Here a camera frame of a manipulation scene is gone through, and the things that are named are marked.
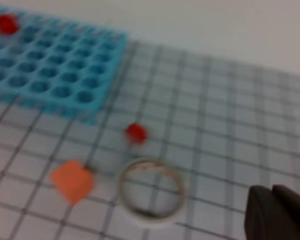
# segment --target white wall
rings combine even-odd
[[[0,0],[300,74],[300,0]]]

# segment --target white ring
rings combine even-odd
[[[153,164],[157,166],[161,166],[164,168],[166,172],[171,174],[171,179],[176,183],[178,188],[178,193],[180,195],[180,201],[173,211],[169,212],[165,216],[154,216],[151,214],[147,214],[146,212],[141,212],[140,210],[136,210],[133,205],[131,205],[124,193],[123,184],[126,177],[126,174],[137,168],[138,165],[144,164]],[[126,215],[134,222],[136,225],[145,228],[161,228],[168,224],[175,223],[180,215],[185,211],[186,208],[186,188],[182,177],[178,172],[172,170],[166,164],[163,164],[161,161],[158,161],[156,158],[149,157],[141,157],[136,159],[133,163],[128,164],[123,171],[119,174],[117,179],[117,194],[118,201],[125,211]]]

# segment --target red ball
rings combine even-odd
[[[15,16],[11,14],[0,15],[0,33],[3,35],[15,34],[19,30],[19,25]]]
[[[19,31],[19,26],[16,22],[6,22],[0,25],[0,33],[3,35],[12,35]]]
[[[128,139],[134,144],[143,144],[147,139],[147,130],[144,126],[133,123],[125,129]]]

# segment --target orange foam cube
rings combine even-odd
[[[69,160],[51,175],[56,188],[75,205],[94,188],[94,177],[77,160]]]

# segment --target masking tape roll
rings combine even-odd
[[[165,177],[171,178],[177,187],[177,193],[180,200],[173,210],[164,215],[157,215],[149,211],[137,209],[131,205],[125,195],[124,182],[125,179],[127,179],[128,174],[132,171],[146,171],[151,168],[162,169],[162,174]],[[162,228],[166,225],[173,224],[184,213],[186,208],[187,194],[181,175],[166,164],[158,161],[156,158],[141,157],[136,159],[133,163],[128,164],[118,176],[117,193],[118,201],[127,217],[129,217],[136,225],[144,228]]]

